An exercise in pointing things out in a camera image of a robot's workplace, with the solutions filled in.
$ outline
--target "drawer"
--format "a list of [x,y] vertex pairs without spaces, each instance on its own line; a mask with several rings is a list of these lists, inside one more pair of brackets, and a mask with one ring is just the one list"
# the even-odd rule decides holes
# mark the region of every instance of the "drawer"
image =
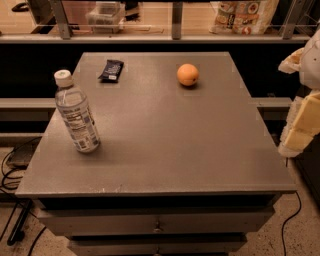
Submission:
[[71,240],[68,248],[78,256],[208,255],[238,250],[246,242],[240,234],[149,235],[93,237]]
[[272,207],[233,210],[42,210],[38,218],[60,236],[246,233],[257,231],[273,212]]

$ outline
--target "drawer handle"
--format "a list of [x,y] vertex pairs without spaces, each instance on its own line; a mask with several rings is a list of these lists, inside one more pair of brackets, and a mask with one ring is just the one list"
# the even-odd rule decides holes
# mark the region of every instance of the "drawer handle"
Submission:
[[160,251],[160,248],[157,248],[157,252],[156,252],[155,254],[153,254],[153,256],[162,256],[162,255],[159,253],[159,251]]
[[163,231],[163,229],[160,227],[160,222],[159,221],[157,221],[156,222],[156,226],[155,226],[155,228],[153,229],[153,233],[161,233]]

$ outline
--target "plastic water bottle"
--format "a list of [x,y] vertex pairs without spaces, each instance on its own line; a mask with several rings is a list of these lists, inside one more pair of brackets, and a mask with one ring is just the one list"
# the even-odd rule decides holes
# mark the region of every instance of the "plastic water bottle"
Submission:
[[99,146],[100,139],[86,94],[74,85],[69,70],[57,71],[54,78],[58,85],[56,105],[74,145],[80,152],[92,152]]

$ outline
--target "floor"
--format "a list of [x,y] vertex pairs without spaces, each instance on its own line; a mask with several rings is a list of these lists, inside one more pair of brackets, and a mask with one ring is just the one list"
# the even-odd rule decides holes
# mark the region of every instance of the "floor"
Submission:
[[[0,147],[0,159],[4,159],[12,148]],[[301,198],[301,211],[287,222],[284,228],[285,246],[288,256],[310,256],[320,253],[320,208],[315,204],[308,187],[302,180],[299,171],[295,167],[294,161],[287,163],[288,171],[297,184],[298,194]],[[14,204],[0,201],[0,232],[4,230],[5,225],[12,212]],[[275,204],[275,214],[267,223],[256,233],[248,233],[248,242],[237,252],[232,252],[229,256],[279,256],[284,255],[284,246],[281,238],[281,228],[285,220],[297,212],[299,209],[299,200],[296,194],[282,196]],[[25,237],[21,242],[16,242],[12,246],[7,245],[8,237],[15,224],[21,207],[15,211],[15,214],[9,224],[4,237],[0,241],[0,255],[2,256],[27,256],[33,241],[44,227],[35,217],[29,215],[23,231]],[[32,256],[75,256],[67,248],[68,240],[64,237],[54,236],[50,230],[46,229],[40,236],[32,251]]]

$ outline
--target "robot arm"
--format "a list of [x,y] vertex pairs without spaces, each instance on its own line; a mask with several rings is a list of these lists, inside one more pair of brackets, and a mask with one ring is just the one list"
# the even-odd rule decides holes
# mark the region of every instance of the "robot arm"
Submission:
[[[292,57],[299,55],[300,60],[294,63]],[[312,89],[304,99],[294,99],[280,137],[279,153],[285,157],[295,157],[320,133],[320,30],[304,48],[289,57],[280,64],[279,70],[286,73],[299,71],[300,82]]]

